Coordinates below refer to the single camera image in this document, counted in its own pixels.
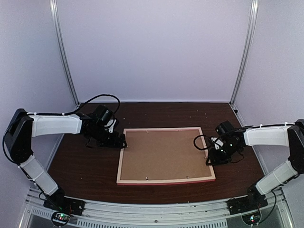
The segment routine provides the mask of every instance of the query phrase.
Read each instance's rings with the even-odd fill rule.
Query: white wall
[[[304,1],[261,1],[255,36],[236,106],[245,124],[275,124],[304,118]],[[259,147],[273,170],[288,148]],[[284,187],[296,227],[303,227],[304,177]]]
[[[100,93],[122,101],[230,100],[251,0],[57,4],[80,101]]]
[[[48,0],[0,1],[0,136],[17,108],[74,109],[59,58]],[[58,135],[37,137],[33,151],[46,166]],[[0,149],[0,227],[15,228],[29,181]]]

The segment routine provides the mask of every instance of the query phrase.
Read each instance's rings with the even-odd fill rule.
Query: vertical metal post
[[[252,44],[255,28],[256,28],[257,10],[258,10],[259,2],[260,2],[259,0],[252,0],[251,11],[250,11],[250,16],[249,16],[249,23],[248,23],[248,29],[247,29],[247,36],[246,36],[246,41],[245,41],[245,47],[244,47],[244,51],[243,51],[241,64],[240,64],[240,67],[239,67],[239,70],[238,70],[237,80],[236,80],[234,90],[233,90],[233,93],[232,93],[232,97],[231,97],[231,100],[230,100],[230,104],[231,104],[232,107],[235,104],[236,97],[238,95],[238,91],[239,91],[239,88],[240,88],[240,85],[241,85],[241,81],[242,81],[244,73],[245,73],[246,64],[247,64],[248,57],[249,57],[249,51],[250,51],[250,47],[251,47],[251,44]]]
[[[55,25],[55,29],[56,29],[57,41],[58,41],[58,45],[59,45],[59,52],[60,52],[60,56],[61,56],[63,69],[66,74],[67,83],[68,83],[70,92],[72,94],[75,106],[77,106],[77,105],[79,105],[79,100],[78,100],[78,97],[77,97],[77,94],[75,91],[70,69],[68,67],[66,51],[65,51],[65,48],[63,45],[63,39],[62,39],[58,10],[57,10],[57,0],[50,0],[50,6],[51,6],[51,13],[52,13],[52,17],[53,17],[53,21],[54,21],[54,25]]]

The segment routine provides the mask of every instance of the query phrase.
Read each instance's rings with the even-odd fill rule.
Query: robotic arm
[[[11,161],[34,182],[46,197],[44,206],[66,214],[81,215],[84,202],[65,197],[64,191],[56,184],[33,155],[31,138],[47,134],[83,134],[94,138],[98,146],[124,148],[125,135],[114,132],[117,121],[113,112],[100,105],[91,114],[39,115],[18,109],[4,134]]]
[[[253,184],[247,196],[228,201],[230,214],[242,213],[267,205],[265,194],[284,185],[304,173],[304,120],[293,124],[260,125],[236,129],[228,121],[221,123],[216,131],[219,138],[212,138],[215,146],[209,151],[207,165],[225,164],[231,155],[242,152],[245,146],[281,145],[289,147],[290,156],[272,172]]]

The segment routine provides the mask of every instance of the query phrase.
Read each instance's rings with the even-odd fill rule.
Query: wooden frame
[[[123,133],[126,134],[128,132],[181,132],[181,131],[198,131],[199,134],[203,134],[200,127],[183,127],[183,128],[137,128],[137,129],[124,129]],[[197,139],[199,143],[201,139],[201,143],[203,147],[206,147],[206,143],[203,137]],[[121,149],[120,158],[119,158],[119,166],[118,166],[118,174],[117,174],[117,184],[118,185],[168,185],[168,184],[183,184],[183,183],[196,183],[196,182],[205,182],[205,181],[214,181],[215,174],[212,166],[206,166],[205,160],[208,156],[208,150],[202,151],[202,158],[204,159],[201,163],[202,166],[206,166],[209,169],[209,176],[204,177],[196,177],[189,178],[188,176],[184,179],[171,179],[171,180],[122,180],[122,171],[123,171],[123,161],[124,161],[124,151],[125,149]]]

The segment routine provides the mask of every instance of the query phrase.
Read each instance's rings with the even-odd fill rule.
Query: wood grain surface
[[[88,114],[98,104],[88,104]],[[114,110],[116,104],[106,104]],[[122,103],[116,114],[116,130],[124,128],[197,127],[216,136],[216,126],[229,120],[239,123],[228,104],[223,103]],[[66,134],[54,157],[49,173],[70,197],[114,203],[164,204],[202,202],[245,195],[247,188],[263,177],[250,147],[237,164],[215,166],[216,180],[168,186],[121,186],[116,184],[120,149],[85,147],[82,135]]]

